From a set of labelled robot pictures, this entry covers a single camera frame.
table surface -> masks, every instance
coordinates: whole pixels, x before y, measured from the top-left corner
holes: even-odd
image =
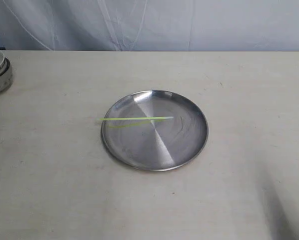
[[[271,239],[258,163],[299,221],[299,52],[5,55],[0,240]],[[179,169],[135,170],[102,146],[96,118],[150,89],[206,115],[207,144]]]

